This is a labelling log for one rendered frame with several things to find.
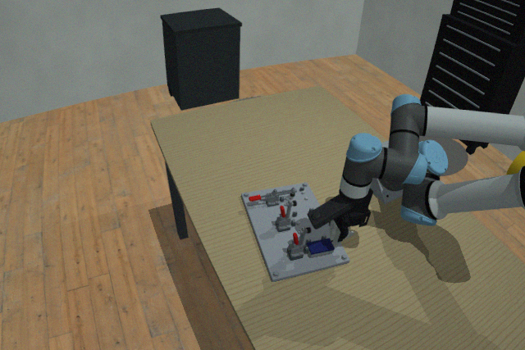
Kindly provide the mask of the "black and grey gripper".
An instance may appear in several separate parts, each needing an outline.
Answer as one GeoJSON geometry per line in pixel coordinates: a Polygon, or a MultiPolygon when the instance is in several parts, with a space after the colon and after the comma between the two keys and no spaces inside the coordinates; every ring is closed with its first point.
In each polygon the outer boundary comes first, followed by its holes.
{"type": "Polygon", "coordinates": [[[358,199],[345,196],[341,190],[339,190],[339,194],[346,202],[352,203],[354,207],[343,215],[338,216],[333,221],[329,222],[331,243],[334,247],[340,244],[343,239],[347,239],[354,235],[354,232],[349,230],[350,226],[359,225],[359,227],[361,227],[367,225],[369,216],[371,214],[368,206],[371,201],[373,191],[369,189],[367,196],[358,199]]]}

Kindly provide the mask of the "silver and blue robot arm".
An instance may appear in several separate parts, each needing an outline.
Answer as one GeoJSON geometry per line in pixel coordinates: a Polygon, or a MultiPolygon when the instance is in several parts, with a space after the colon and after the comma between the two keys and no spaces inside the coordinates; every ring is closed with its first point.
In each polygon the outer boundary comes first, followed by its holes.
{"type": "MultiPolygon", "coordinates": [[[[525,209],[525,166],[516,174],[444,184],[440,175],[448,168],[448,158],[443,147],[434,140],[419,142],[420,135],[513,145],[525,151],[525,113],[427,107],[416,96],[402,94],[392,102],[390,116],[388,148],[367,133],[350,140],[340,181],[345,196],[364,198],[372,178],[377,178],[390,191],[403,189],[402,219],[429,226],[448,213],[525,209]]],[[[317,230],[353,207],[337,195],[308,218],[317,230]]]]}

